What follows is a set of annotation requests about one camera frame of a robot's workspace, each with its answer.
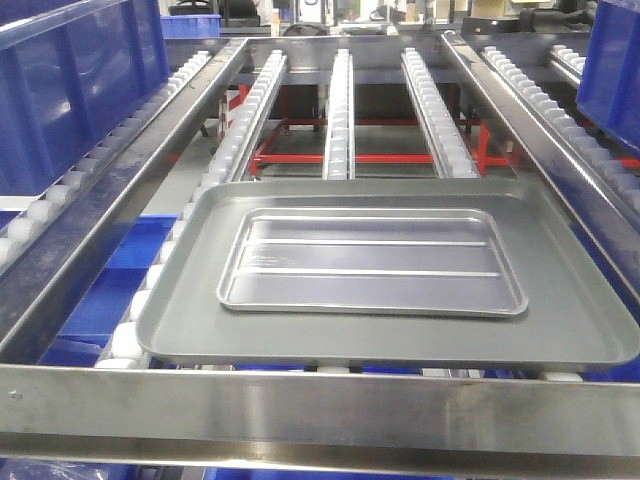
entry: red metal frame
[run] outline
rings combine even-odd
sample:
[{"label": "red metal frame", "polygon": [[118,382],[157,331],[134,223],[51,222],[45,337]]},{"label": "red metal frame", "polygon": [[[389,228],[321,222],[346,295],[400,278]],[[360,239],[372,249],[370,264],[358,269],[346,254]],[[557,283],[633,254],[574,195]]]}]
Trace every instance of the red metal frame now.
[{"label": "red metal frame", "polygon": [[[233,99],[233,106],[237,106],[244,101],[249,93],[249,87],[246,85],[240,85],[240,95]],[[459,95],[456,90],[449,90],[448,101],[449,106],[455,101]],[[284,95],[283,110],[288,111],[288,98]],[[458,125],[479,125],[480,134],[478,137],[478,145],[474,147],[470,144],[468,137],[463,136],[467,147],[472,152],[473,159],[476,162],[478,171],[484,175],[487,167],[506,167],[509,166],[509,162],[519,162],[522,153],[516,148],[509,158],[503,156],[489,155],[489,144],[491,142],[491,132],[484,122],[479,119],[457,119]],[[269,150],[278,140],[278,137],[282,132],[288,132],[291,125],[326,125],[327,121],[317,118],[299,118],[299,119],[282,119],[278,125],[269,134],[266,140],[256,150],[251,163],[249,165],[249,172],[253,176],[257,176],[260,173],[262,165],[274,164],[274,163],[322,163],[322,154],[300,154],[300,153],[269,153]],[[379,126],[414,126],[418,122],[415,119],[358,119],[356,125],[379,125]],[[627,168],[640,168],[640,160],[635,158],[620,158],[620,162]],[[404,164],[429,164],[432,163],[432,157],[429,154],[358,154],[356,155],[357,163],[404,163]]]}]

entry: red support frame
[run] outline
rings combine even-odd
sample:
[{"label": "red support frame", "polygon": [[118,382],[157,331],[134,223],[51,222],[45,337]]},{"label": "red support frame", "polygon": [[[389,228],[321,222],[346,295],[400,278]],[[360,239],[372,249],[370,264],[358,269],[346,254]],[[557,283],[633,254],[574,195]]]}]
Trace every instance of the red support frame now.
[{"label": "red support frame", "polygon": [[[278,137],[283,131],[287,131],[290,125],[326,125],[326,120],[306,118],[306,119],[282,119],[276,128],[273,129],[267,139],[258,147],[255,155],[253,156],[249,172],[253,176],[257,176],[260,173],[260,167],[266,164],[274,163],[322,163],[322,154],[284,154],[284,153],[269,153],[269,150],[273,147]],[[489,155],[489,143],[491,141],[491,132],[486,124],[480,120],[463,120],[457,121],[460,125],[479,125],[480,135],[478,138],[478,145],[474,148],[470,144],[466,137],[465,141],[467,147],[472,152],[473,159],[478,167],[478,172],[481,175],[485,175],[487,167],[507,167],[509,166],[509,160],[506,157]],[[412,119],[359,119],[356,120],[356,125],[400,125],[400,126],[414,126],[417,125],[416,120]],[[511,155],[511,159],[519,160],[521,152],[514,152]],[[622,164],[627,168],[640,168],[640,160],[635,158],[620,158]],[[432,157],[429,154],[359,154],[356,155],[356,163],[401,163],[401,164],[429,164],[432,163]]]}]

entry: stainless steel frame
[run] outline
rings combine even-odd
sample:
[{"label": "stainless steel frame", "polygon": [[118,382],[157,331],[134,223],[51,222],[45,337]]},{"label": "stainless steel frame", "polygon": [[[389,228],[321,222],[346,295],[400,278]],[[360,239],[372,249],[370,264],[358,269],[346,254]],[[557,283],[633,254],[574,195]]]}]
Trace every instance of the stainless steel frame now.
[{"label": "stainless steel frame", "polygon": [[[523,70],[557,81],[549,48],[580,51],[576,44],[585,42],[559,37],[505,36],[500,46],[517,61],[526,45],[532,57]],[[274,48],[290,64],[284,83],[328,81],[337,48],[351,51],[356,83],[402,83],[400,53],[416,46],[436,81],[465,83],[491,114],[497,138],[524,146],[637,296],[640,269],[625,265],[638,255],[637,228],[477,56],[496,38],[265,40],[181,44],[183,52],[196,45],[218,54],[0,278],[1,361],[39,357],[212,102],[243,65],[236,81],[254,78]],[[636,478],[640,471],[640,385],[632,384],[5,364],[0,393],[2,456],[496,477]]]}]

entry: steel beam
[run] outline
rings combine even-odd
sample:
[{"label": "steel beam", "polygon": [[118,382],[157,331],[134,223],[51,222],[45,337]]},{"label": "steel beam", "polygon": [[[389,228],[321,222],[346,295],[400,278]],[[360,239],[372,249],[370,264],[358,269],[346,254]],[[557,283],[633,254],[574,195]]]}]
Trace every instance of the steel beam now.
[{"label": "steel beam", "polygon": [[0,455],[637,478],[640,386],[0,367]]}]

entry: metal tray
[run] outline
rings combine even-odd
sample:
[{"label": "metal tray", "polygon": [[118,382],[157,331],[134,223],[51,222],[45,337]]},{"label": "metal tray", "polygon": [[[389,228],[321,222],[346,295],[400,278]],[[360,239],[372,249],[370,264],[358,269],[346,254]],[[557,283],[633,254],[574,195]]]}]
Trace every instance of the metal tray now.
[{"label": "metal tray", "polygon": [[260,208],[218,298],[256,311],[509,317],[527,299],[477,209]]},{"label": "metal tray", "polygon": [[[216,289],[245,216],[266,209],[481,209],[527,309],[510,318],[234,311]],[[199,200],[137,325],[173,363],[583,371],[637,356],[638,326],[539,184],[506,179],[280,181]]]}]

